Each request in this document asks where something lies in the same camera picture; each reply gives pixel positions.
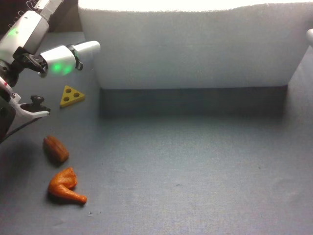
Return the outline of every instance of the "yellow cheese wedge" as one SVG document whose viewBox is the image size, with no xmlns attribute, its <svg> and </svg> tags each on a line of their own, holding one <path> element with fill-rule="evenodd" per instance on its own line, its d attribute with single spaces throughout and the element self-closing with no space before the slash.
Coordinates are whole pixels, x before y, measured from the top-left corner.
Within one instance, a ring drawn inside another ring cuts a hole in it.
<svg viewBox="0 0 313 235">
<path fill-rule="evenodd" d="M 64 108 L 66 106 L 75 104 L 79 101 L 83 101 L 85 99 L 85 95 L 72 87 L 65 86 L 60 106 Z"/>
</svg>

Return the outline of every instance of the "table surface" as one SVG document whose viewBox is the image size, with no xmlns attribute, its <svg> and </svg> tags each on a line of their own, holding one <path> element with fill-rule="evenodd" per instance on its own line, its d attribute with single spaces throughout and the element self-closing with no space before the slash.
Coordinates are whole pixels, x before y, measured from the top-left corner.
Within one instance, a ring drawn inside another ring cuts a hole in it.
<svg viewBox="0 0 313 235">
<path fill-rule="evenodd" d="M 49 34 L 40 50 L 83 39 Z M 15 91 L 52 111 L 0 146 L 0 234 L 312 234 L 312 63 L 309 49 L 288 88 L 248 89 L 102 91 L 92 70 L 25 70 Z M 60 109 L 64 85 L 86 100 Z M 70 151 L 63 165 L 46 135 Z M 69 166 L 84 206 L 47 194 Z"/>
</svg>

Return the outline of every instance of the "wire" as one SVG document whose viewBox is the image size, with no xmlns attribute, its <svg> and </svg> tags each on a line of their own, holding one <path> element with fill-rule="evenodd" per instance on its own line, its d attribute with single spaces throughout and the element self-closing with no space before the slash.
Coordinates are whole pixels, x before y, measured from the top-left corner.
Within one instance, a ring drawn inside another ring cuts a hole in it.
<svg viewBox="0 0 313 235">
<path fill-rule="evenodd" d="M 0 144 L 5 141 L 7 138 L 9 138 L 11 135 L 13 135 L 14 133 L 18 132 L 19 130 L 23 129 L 24 127 L 28 126 L 29 124 L 32 124 L 34 123 L 35 121 L 38 121 L 39 119 L 41 119 L 41 117 L 39 118 L 35 118 L 35 119 L 32 119 L 31 121 L 27 122 L 27 123 L 24 123 L 23 125 L 19 126 L 18 128 L 14 129 L 13 131 L 9 132 L 8 134 L 6 134 L 4 136 L 4 138 L 2 140 L 0 140 Z"/>
</svg>

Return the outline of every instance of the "white box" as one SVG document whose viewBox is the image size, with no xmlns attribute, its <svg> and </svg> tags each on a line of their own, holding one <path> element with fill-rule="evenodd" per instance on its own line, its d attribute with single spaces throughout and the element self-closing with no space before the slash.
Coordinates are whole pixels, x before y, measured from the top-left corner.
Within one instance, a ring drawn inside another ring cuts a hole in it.
<svg viewBox="0 0 313 235">
<path fill-rule="evenodd" d="M 79 0 L 104 89 L 283 86 L 308 44 L 313 2 Z"/>
</svg>

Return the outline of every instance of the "brown toy food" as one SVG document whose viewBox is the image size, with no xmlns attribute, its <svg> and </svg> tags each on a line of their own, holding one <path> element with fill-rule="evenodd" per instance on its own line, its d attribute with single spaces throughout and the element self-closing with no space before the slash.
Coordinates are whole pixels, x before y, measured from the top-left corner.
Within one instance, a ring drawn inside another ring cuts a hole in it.
<svg viewBox="0 0 313 235">
<path fill-rule="evenodd" d="M 44 138 L 44 148 L 59 162 L 65 162 L 69 157 L 69 152 L 65 146 L 54 136 Z"/>
<path fill-rule="evenodd" d="M 74 188 L 76 185 L 77 179 L 75 172 L 72 167 L 69 167 L 54 176 L 49 184 L 48 191 L 57 197 L 86 203 L 86 196 L 70 190 L 70 188 Z"/>
</svg>

